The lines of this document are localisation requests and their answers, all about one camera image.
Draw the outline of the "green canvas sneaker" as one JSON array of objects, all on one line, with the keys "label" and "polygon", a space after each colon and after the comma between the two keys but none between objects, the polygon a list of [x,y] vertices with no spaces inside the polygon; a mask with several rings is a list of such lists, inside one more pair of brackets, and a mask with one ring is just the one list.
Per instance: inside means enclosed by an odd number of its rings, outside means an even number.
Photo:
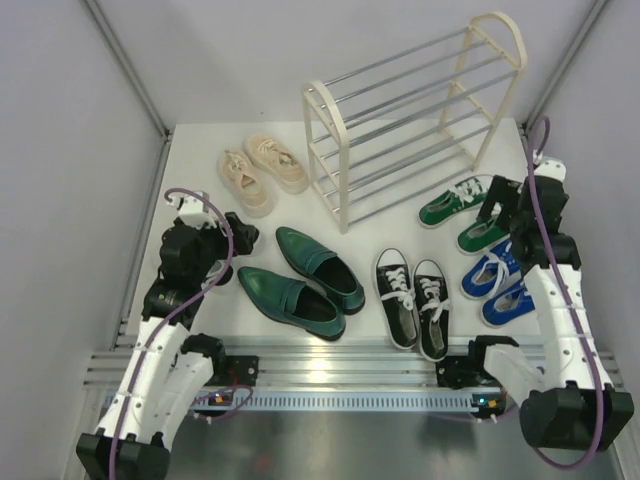
[{"label": "green canvas sneaker", "polygon": [[479,208],[492,180],[492,175],[474,175],[453,184],[419,210],[420,224],[425,228],[436,228],[461,212]]},{"label": "green canvas sneaker", "polygon": [[488,220],[478,219],[463,230],[456,239],[458,250],[465,255],[479,253],[504,240],[508,233],[497,225],[498,215],[491,215]]}]

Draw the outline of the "green loafer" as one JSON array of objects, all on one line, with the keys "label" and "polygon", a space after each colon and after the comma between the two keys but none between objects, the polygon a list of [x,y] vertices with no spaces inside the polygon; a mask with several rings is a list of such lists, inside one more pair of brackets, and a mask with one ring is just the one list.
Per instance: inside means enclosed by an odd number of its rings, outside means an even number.
[{"label": "green loafer", "polygon": [[318,284],[343,313],[355,315],[363,309],[363,285],[335,251],[290,227],[278,227],[275,236],[289,266]]},{"label": "green loafer", "polygon": [[237,277],[253,305],[269,319],[326,341],[337,341],[344,334],[343,313],[307,283],[247,266],[238,270]]}]

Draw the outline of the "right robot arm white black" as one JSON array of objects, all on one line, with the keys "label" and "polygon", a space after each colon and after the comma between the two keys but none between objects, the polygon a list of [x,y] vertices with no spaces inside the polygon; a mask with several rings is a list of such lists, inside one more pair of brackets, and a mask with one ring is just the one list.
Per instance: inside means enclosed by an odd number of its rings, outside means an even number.
[{"label": "right robot arm white black", "polygon": [[476,384],[496,380],[507,391],[529,446],[592,455],[613,443],[635,408],[631,395],[613,386],[590,333],[578,248],[559,230],[567,201],[557,179],[493,178],[479,217],[501,208],[496,223],[510,235],[532,299],[545,366],[533,366],[509,336],[481,335],[469,343],[467,372]]}]

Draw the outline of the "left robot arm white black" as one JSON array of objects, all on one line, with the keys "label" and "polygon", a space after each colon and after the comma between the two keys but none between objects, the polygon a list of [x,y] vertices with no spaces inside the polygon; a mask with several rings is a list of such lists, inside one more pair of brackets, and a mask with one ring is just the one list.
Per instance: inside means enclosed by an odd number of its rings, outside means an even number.
[{"label": "left robot arm white black", "polygon": [[205,386],[229,377],[223,342],[191,331],[208,285],[229,282],[228,258],[252,254],[260,231],[234,212],[221,225],[176,218],[161,236],[157,275],[143,300],[139,333],[111,404],[76,454],[91,479],[163,479],[176,433]]}]

